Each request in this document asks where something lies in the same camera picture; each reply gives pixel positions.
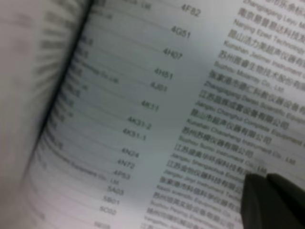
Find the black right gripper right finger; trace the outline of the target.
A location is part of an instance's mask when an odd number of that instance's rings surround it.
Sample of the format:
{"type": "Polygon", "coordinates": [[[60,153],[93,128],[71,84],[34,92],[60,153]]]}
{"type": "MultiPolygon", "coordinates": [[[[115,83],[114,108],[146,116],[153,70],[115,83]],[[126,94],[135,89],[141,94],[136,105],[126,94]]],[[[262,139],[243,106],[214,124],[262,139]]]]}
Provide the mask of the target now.
{"type": "Polygon", "coordinates": [[[268,174],[266,178],[293,216],[304,227],[305,190],[279,174],[268,174]]]}

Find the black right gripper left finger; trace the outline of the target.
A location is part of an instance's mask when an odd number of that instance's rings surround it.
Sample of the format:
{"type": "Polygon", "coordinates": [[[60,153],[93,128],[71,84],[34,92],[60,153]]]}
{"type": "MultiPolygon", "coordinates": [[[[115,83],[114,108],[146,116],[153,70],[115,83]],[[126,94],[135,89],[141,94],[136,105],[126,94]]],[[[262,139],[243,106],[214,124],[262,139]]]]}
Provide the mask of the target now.
{"type": "Polygon", "coordinates": [[[245,229],[280,229],[283,209],[281,198],[265,177],[245,176],[241,217],[245,229]]]}

